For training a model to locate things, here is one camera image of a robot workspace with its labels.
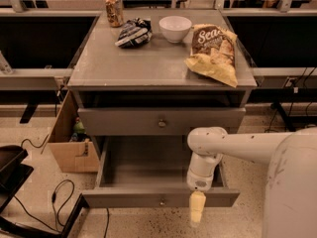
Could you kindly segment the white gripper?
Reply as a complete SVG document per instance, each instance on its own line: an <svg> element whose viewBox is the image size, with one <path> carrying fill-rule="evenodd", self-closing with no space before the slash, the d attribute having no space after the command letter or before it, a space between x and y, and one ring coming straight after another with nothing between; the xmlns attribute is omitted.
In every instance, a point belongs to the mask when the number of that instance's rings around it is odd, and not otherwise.
<svg viewBox="0 0 317 238"><path fill-rule="evenodd" d="M192 153L186 177L188 187L191 190L198 190L193 191L189 197L189 216L192 227L197 227L201 222L206 202L204 192L211 188L216 166L221 160L221 154L203 156Z"/></svg>

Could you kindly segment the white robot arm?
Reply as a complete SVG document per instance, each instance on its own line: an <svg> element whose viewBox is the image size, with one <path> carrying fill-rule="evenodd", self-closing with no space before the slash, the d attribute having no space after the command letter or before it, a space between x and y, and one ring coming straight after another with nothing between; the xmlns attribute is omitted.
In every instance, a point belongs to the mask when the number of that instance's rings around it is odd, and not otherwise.
<svg viewBox="0 0 317 238"><path fill-rule="evenodd" d="M196 128L187 137L190 221L197 226L223 156L268 165L263 238L317 238L317 128L296 132L229 134Z"/></svg>

